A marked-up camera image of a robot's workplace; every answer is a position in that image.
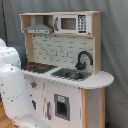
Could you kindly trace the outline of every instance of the white cabinet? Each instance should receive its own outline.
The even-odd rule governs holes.
[[[44,80],[29,75],[25,75],[25,79],[36,112],[44,116]]]
[[[81,90],[45,82],[45,117],[51,128],[82,128]]]

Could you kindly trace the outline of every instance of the stovetop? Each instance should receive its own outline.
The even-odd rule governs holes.
[[[37,72],[37,73],[46,73],[54,68],[57,68],[57,66],[29,62],[27,67],[24,68],[24,70],[31,71],[31,72]]]

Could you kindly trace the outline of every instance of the microwave window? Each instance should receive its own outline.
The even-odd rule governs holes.
[[[61,29],[76,30],[75,18],[61,18]]]

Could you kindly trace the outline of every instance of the cabinet handle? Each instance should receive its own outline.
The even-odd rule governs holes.
[[[48,120],[51,120],[51,115],[50,115],[50,102],[47,103],[47,117],[48,117]]]

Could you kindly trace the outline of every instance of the floor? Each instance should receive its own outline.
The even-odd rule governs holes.
[[[2,102],[0,102],[0,128],[17,128],[12,125],[12,120],[6,116]]]

